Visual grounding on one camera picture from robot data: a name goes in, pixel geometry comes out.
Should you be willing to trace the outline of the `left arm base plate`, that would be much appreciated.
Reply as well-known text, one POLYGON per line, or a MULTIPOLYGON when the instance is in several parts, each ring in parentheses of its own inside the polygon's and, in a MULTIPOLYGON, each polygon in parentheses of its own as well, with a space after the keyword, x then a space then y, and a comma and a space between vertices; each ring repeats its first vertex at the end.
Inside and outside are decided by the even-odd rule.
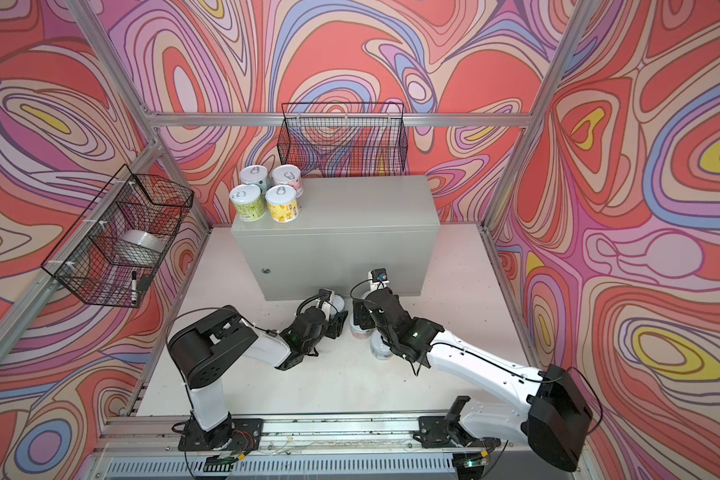
POLYGON ((179 435, 182 452, 231 451, 250 453, 259 448, 264 420, 261 418, 229 418, 210 431, 204 431, 194 417, 178 422, 171 428, 179 435))

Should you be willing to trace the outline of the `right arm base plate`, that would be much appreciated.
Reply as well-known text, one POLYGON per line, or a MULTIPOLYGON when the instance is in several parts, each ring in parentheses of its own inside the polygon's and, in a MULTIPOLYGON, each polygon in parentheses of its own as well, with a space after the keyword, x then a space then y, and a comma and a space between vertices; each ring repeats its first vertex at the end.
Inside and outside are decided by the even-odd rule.
POLYGON ((412 438, 425 449, 446 447, 482 447, 489 452, 501 445, 494 437, 475 437, 461 424, 461 414, 469 396, 458 396, 445 415, 420 416, 418 428, 412 432, 412 438))

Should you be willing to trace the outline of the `can blue label back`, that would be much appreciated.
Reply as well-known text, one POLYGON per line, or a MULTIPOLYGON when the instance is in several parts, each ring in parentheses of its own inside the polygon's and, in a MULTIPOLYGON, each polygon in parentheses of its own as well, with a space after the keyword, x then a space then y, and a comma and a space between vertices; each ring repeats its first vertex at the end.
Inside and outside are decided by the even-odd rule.
POLYGON ((346 310, 344 298, 336 292, 331 292, 330 298, 327 303, 329 321, 335 320, 341 312, 344 312, 346 310))

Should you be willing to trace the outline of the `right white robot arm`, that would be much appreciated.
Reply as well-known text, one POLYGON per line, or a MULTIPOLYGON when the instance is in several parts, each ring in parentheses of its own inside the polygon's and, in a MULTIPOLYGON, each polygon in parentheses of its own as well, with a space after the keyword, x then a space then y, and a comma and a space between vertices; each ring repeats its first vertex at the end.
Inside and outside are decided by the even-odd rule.
POLYGON ((448 415, 454 433, 525 441, 549 465, 577 469, 593 411, 569 368, 552 364, 540 370, 481 350, 434 321, 411 316, 388 287, 352 301, 373 321, 381 343, 415 375, 423 368, 442 371, 504 402, 506 412, 494 421, 476 400, 456 399, 448 415))

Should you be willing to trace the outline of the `can green yellow label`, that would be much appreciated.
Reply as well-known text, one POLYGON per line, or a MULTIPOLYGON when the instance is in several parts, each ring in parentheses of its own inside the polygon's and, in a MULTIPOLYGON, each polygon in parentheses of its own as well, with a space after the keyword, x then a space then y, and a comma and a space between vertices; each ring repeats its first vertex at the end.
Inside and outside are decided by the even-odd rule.
POLYGON ((266 213, 262 191, 257 185, 238 185, 230 191, 229 198, 241 221, 257 221, 266 213))

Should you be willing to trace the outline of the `can plain lid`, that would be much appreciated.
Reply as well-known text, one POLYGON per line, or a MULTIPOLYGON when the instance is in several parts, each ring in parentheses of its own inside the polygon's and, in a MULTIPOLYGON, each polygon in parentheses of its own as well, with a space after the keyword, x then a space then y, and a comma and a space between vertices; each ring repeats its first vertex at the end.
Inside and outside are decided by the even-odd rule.
POLYGON ((365 330, 365 329, 355 329, 351 328, 350 333, 352 336, 358 340, 365 340, 371 337, 373 331, 371 329, 365 330))

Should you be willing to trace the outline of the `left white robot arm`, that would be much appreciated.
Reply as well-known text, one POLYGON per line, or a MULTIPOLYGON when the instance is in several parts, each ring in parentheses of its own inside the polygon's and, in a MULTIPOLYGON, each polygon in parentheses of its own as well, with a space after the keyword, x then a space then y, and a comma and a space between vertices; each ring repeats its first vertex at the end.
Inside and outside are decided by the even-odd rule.
POLYGON ((221 378, 234 363, 250 358, 279 371, 290 370, 307 357, 317 357, 324 338, 336 339, 348 316, 342 298, 307 300, 282 331, 261 330, 233 306, 212 309, 205 317, 175 333, 167 351, 181 374, 190 401, 182 451, 222 450, 240 435, 245 450, 257 441, 250 427, 239 428, 224 401, 221 378))

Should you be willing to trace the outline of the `can blue green label front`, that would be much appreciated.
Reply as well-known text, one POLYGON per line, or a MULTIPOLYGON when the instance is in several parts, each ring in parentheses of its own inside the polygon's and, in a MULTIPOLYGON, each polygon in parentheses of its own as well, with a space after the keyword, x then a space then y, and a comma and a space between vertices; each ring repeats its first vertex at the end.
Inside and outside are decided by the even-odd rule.
POLYGON ((391 349, 383 341, 379 331, 374 331, 370 341, 371 354, 377 360, 388 360, 393 356, 391 349))

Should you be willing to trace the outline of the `can yellow label front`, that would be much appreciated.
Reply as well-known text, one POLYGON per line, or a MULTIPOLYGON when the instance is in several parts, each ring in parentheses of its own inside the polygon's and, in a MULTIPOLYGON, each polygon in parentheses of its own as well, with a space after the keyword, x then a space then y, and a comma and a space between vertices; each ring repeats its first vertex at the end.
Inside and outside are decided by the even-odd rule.
POLYGON ((299 215, 297 192, 290 185, 276 185, 265 194, 268 210, 272 219, 278 223, 288 223, 299 215))

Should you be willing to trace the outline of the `can pink label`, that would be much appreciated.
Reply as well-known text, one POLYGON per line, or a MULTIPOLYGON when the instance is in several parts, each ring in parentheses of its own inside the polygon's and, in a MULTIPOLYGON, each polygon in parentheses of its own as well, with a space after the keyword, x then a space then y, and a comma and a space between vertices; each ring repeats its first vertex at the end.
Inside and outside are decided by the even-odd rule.
POLYGON ((271 174, 275 185, 288 185, 296 191, 296 197, 303 194, 301 170, 291 164, 284 164, 276 167, 271 174))

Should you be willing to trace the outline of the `can red label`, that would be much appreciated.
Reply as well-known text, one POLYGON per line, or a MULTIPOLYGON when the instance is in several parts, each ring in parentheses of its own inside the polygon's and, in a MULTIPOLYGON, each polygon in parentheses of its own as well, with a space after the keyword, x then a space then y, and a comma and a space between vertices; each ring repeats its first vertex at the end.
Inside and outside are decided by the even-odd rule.
POLYGON ((245 185, 257 186, 263 194, 271 188, 269 170, 264 165, 251 165, 239 173, 240 182, 245 185))

